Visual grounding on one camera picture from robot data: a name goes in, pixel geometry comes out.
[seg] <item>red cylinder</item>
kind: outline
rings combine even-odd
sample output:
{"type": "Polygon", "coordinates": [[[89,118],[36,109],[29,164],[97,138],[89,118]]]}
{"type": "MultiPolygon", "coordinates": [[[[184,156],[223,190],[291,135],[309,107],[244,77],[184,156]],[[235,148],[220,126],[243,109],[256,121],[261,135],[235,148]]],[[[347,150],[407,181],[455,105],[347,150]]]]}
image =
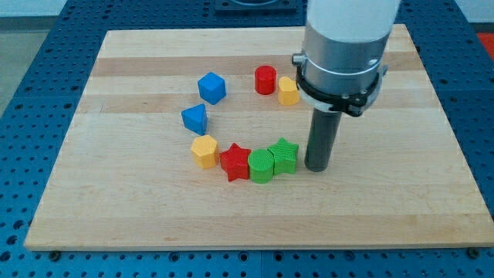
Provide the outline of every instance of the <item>red cylinder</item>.
{"type": "Polygon", "coordinates": [[[260,66],[255,70],[255,91],[269,95],[276,90],[276,69],[272,66],[260,66]]]}

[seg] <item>wooden board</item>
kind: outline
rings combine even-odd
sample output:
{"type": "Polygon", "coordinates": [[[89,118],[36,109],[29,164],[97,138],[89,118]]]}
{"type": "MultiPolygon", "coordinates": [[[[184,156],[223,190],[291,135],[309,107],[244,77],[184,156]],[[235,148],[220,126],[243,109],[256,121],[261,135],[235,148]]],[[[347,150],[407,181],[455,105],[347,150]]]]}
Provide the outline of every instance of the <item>wooden board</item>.
{"type": "Polygon", "coordinates": [[[367,249],[492,246],[494,224],[414,45],[396,25],[381,95],[342,119],[327,171],[303,166],[311,110],[254,93],[272,64],[293,77],[302,28],[111,31],[32,222],[33,250],[367,249]],[[300,144],[296,175],[227,182],[192,161],[180,112],[222,75],[208,132],[300,144]]]}

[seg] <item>toy block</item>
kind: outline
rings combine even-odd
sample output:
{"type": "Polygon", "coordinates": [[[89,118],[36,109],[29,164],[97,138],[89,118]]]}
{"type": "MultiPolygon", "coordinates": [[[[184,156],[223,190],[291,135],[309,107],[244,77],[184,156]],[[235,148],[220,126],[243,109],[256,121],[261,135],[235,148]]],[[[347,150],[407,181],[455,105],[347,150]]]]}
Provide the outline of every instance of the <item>toy block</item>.
{"type": "Polygon", "coordinates": [[[184,121],[184,126],[187,129],[194,131],[199,135],[206,134],[208,116],[206,115],[206,106],[204,104],[199,104],[183,110],[182,120],[184,121]]]}
{"type": "Polygon", "coordinates": [[[281,137],[278,143],[268,147],[268,151],[274,157],[274,175],[281,173],[295,174],[296,156],[299,152],[299,145],[288,142],[281,137]]]}
{"type": "Polygon", "coordinates": [[[247,159],[251,152],[251,150],[241,148],[233,143],[227,151],[219,154],[219,161],[228,176],[228,181],[234,181],[237,178],[249,179],[247,159]]]}
{"type": "Polygon", "coordinates": [[[225,80],[215,73],[208,73],[198,81],[199,95],[212,105],[226,96],[225,80]]]}
{"type": "Polygon", "coordinates": [[[249,177],[251,181],[264,184],[272,180],[274,157],[268,150],[255,150],[249,154],[249,177]]]}
{"type": "Polygon", "coordinates": [[[218,142],[209,135],[195,138],[191,151],[195,164],[200,168],[209,169],[218,164],[218,142]]]}
{"type": "Polygon", "coordinates": [[[255,70],[255,91],[269,95],[276,90],[276,69],[272,66],[260,66],[255,70]]]}
{"type": "Polygon", "coordinates": [[[293,105],[300,101],[295,80],[291,80],[288,76],[283,76],[278,80],[278,101],[282,105],[293,105]]]}

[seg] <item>green cylinder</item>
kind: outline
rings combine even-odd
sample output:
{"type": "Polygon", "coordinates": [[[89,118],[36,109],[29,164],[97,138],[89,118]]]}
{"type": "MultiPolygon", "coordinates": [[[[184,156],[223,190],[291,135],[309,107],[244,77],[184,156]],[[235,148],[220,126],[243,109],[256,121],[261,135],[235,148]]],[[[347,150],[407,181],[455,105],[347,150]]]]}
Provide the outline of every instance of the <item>green cylinder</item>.
{"type": "Polygon", "coordinates": [[[275,159],[268,150],[255,150],[249,154],[249,177],[251,181],[264,184],[272,180],[275,159]]]}

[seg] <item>black cylindrical tool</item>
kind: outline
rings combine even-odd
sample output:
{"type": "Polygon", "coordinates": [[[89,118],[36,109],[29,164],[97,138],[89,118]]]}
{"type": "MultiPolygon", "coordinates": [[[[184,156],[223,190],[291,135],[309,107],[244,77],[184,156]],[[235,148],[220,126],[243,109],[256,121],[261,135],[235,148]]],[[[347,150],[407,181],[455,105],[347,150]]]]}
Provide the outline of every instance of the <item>black cylindrical tool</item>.
{"type": "Polygon", "coordinates": [[[323,112],[314,108],[306,150],[307,169],[320,172],[327,168],[340,119],[341,112],[323,112]]]}

